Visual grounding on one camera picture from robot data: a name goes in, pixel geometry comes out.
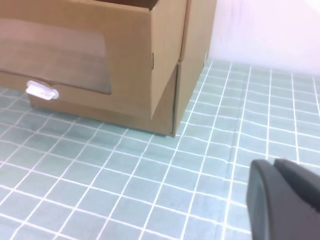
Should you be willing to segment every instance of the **black plastic object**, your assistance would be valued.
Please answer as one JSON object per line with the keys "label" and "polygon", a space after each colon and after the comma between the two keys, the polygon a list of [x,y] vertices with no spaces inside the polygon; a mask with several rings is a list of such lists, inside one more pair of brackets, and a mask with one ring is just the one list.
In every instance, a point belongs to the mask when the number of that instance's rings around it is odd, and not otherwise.
{"label": "black plastic object", "polygon": [[252,239],[320,240],[319,186],[319,176],[293,162],[252,161],[246,195]]}

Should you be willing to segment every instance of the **drawer handle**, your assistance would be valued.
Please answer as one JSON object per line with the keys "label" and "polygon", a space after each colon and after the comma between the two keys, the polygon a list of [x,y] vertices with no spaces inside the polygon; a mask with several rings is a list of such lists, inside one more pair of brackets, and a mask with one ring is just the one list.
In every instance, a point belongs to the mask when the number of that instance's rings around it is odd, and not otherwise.
{"label": "drawer handle", "polygon": [[28,81],[26,85],[27,89],[25,92],[40,99],[49,101],[59,97],[59,92],[56,89],[47,87],[36,81]]}

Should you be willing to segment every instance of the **cardboard box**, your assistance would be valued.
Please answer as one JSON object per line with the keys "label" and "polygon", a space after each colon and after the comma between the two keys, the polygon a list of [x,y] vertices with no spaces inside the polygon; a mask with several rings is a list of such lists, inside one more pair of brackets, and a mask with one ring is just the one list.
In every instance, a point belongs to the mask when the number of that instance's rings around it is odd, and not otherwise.
{"label": "cardboard box", "polygon": [[0,5],[0,71],[50,86],[64,102],[152,118],[181,55],[187,0]]}
{"label": "cardboard box", "polygon": [[[167,78],[163,79],[166,85],[154,109],[152,119],[143,115],[137,116],[127,112],[121,113],[119,111],[101,109],[97,107],[97,104],[94,104],[98,100],[97,98],[94,101],[90,101],[90,104],[83,104],[83,102],[75,102],[72,99],[58,98],[46,101],[31,96],[31,104],[35,107],[72,113],[130,128],[175,136],[209,52],[215,7],[216,0],[188,0],[183,43],[179,53],[180,59],[176,62],[176,67],[172,70],[168,80],[166,80]],[[24,84],[26,84],[27,79],[27,77],[21,75],[0,73],[0,85],[20,91],[24,91],[26,88],[20,82],[24,81]]]}

